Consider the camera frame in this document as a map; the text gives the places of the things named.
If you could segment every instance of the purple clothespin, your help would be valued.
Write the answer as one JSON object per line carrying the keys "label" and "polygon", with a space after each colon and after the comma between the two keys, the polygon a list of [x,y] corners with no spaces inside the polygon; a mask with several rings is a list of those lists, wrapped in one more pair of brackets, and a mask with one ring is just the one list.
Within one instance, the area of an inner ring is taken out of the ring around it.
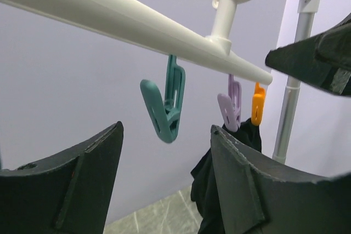
{"label": "purple clothespin", "polygon": [[234,80],[233,75],[228,77],[228,95],[220,93],[217,100],[225,127],[236,132],[240,127],[241,84]]}

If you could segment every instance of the black object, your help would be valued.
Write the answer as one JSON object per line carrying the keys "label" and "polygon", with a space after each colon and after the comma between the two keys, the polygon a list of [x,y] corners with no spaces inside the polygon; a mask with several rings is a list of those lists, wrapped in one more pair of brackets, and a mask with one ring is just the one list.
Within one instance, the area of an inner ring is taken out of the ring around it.
{"label": "black object", "polygon": [[[228,132],[242,143],[261,151],[262,142],[259,136],[259,127],[254,126],[251,119],[242,122],[237,132]],[[196,202],[197,210],[203,217],[198,233],[225,234],[211,149],[201,158],[191,171],[191,175],[194,178],[190,194],[191,200]]]}
{"label": "black object", "polygon": [[122,142],[118,122],[56,155],[1,170],[0,233],[102,234]]}
{"label": "black object", "polygon": [[351,174],[290,168],[214,125],[211,151],[227,234],[351,233]]}
{"label": "black object", "polygon": [[265,64],[325,92],[351,96],[351,14],[330,30],[272,50]]}

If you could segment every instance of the white tube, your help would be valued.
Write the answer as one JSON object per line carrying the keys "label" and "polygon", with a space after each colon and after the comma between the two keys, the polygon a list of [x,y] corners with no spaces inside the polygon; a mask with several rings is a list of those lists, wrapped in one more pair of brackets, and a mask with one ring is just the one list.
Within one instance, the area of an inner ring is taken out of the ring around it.
{"label": "white tube", "polygon": [[136,0],[0,0],[55,20],[120,39],[250,81],[272,77],[220,45]]}

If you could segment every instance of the marble floor tile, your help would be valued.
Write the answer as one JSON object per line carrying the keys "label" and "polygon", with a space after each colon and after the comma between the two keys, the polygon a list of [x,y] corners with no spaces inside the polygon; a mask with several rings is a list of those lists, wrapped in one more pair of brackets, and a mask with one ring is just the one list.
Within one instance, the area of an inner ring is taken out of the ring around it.
{"label": "marble floor tile", "polygon": [[104,234],[197,234],[201,216],[187,187],[106,226]]}

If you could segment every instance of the black cloth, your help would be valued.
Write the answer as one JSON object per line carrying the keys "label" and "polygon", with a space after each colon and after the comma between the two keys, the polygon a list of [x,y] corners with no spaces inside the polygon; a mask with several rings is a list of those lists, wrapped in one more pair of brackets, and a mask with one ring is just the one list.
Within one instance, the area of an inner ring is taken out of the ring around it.
{"label": "black cloth", "polygon": [[[223,129],[243,144],[261,152],[262,142],[259,127],[254,126],[250,118],[242,122],[239,130],[235,133],[228,131],[225,125],[223,125]],[[197,210],[203,217],[198,234],[225,234],[211,149],[201,158],[191,171],[191,175],[194,182],[190,197],[193,202],[196,202]]]}

